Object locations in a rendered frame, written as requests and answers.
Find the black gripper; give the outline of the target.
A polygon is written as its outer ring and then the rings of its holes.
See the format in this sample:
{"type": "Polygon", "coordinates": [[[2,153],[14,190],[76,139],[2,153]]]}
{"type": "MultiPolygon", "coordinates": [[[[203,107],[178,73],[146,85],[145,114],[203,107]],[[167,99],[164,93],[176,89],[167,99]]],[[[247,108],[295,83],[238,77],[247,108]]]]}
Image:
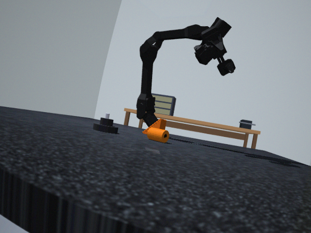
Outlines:
{"type": "Polygon", "coordinates": [[[205,31],[201,32],[201,37],[207,46],[211,46],[208,50],[211,53],[213,59],[218,59],[218,70],[222,76],[233,73],[235,65],[231,59],[224,60],[223,56],[227,53],[223,44],[223,38],[216,26],[212,26],[205,31]]]}

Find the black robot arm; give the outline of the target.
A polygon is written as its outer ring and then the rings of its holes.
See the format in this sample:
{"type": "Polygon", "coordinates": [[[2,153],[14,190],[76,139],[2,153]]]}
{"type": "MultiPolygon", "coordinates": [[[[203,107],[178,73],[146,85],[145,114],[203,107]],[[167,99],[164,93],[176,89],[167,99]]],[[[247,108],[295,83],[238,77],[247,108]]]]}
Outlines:
{"type": "MultiPolygon", "coordinates": [[[[224,36],[232,28],[228,23],[218,17],[215,19],[211,27],[212,26],[216,26],[219,29],[222,38],[224,38],[224,36]]],[[[141,93],[136,104],[137,118],[143,119],[148,127],[158,121],[154,115],[156,98],[152,96],[151,90],[153,63],[156,59],[158,50],[161,48],[162,42],[164,40],[183,38],[202,40],[200,45],[194,47],[195,57],[200,64],[207,65],[213,57],[208,50],[211,46],[207,46],[207,44],[204,43],[201,37],[201,32],[208,28],[208,26],[194,24],[178,30],[157,31],[140,46],[139,52],[143,66],[141,75],[141,93]],[[153,45],[153,43],[155,44],[153,45]]]]}

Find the black round pedestal with silver shaft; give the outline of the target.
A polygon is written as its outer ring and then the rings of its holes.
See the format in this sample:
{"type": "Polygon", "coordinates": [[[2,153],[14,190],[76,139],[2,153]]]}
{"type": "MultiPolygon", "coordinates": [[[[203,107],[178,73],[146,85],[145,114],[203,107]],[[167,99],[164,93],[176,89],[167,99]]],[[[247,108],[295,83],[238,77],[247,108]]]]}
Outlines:
{"type": "Polygon", "coordinates": [[[100,123],[94,123],[93,129],[106,133],[117,133],[118,127],[113,126],[113,120],[109,119],[110,114],[106,113],[105,118],[100,119],[100,123]]]}

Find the orange knob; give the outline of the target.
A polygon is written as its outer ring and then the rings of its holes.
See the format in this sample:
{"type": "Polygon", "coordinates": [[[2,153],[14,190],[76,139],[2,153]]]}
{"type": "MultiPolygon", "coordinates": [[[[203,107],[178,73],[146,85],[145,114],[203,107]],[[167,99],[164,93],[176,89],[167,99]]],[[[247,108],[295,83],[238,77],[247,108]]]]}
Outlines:
{"type": "Polygon", "coordinates": [[[150,128],[147,132],[148,139],[166,143],[169,139],[169,132],[167,130],[150,128]]]}

